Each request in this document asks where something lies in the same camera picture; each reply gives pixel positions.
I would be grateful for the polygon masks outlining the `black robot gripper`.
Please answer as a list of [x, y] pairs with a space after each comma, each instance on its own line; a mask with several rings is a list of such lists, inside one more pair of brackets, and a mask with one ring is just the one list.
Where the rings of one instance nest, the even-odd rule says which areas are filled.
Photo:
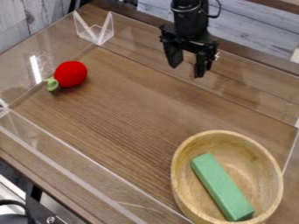
[[160, 41], [162, 43], [164, 55], [170, 68], [176, 68], [182, 62], [182, 51], [196, 53], [193, 65], [193, 77], [201, 78], [205, 71], [210, 69], [212, 61], [218, 57], [218, 42], [208, 31], [202, 31], [194, 37], [180, 36], [173, 24], [162, 24]]

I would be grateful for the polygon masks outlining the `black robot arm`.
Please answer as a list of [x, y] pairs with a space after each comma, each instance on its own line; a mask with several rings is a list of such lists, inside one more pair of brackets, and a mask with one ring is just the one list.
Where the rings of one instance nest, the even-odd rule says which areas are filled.
[[158, 27], [168, 65], [176, 68], [182, 63], [182, 52], [193, 53], [193, 78], [201, 78], [217, 58], [218, 42], [208, 32], [208, 25], [220, 12], [209, 14], [209, 0], [172, 0], [170, 10], [173, 22]]

